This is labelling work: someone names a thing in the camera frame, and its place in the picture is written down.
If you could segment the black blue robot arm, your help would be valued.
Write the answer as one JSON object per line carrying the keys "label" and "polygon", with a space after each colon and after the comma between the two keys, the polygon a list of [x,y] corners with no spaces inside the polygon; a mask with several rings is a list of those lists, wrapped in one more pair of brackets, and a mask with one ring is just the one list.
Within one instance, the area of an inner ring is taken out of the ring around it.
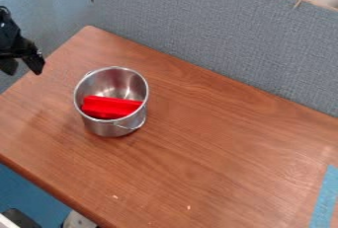
{"label": "black blue robot arm", "polygon": [[19,59],[36,75],[43,73],[45,66],[43,53],[35,43],[23,37],[9,9],[0,6],[0,70],[9,76],[16,74]]}

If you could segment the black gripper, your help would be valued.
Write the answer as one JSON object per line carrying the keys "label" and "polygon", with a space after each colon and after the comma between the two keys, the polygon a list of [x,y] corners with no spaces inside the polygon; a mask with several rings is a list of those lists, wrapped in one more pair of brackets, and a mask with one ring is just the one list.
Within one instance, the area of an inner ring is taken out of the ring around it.
{"label": "black gripper", "polygon": [[23,58],[28,68],[36,75],[43,73],[45,60],[35,43],[21,36],[8,37],[0,35],[0,70],[11,76],[16,74],[19,67],[19,63],[13,58]]}

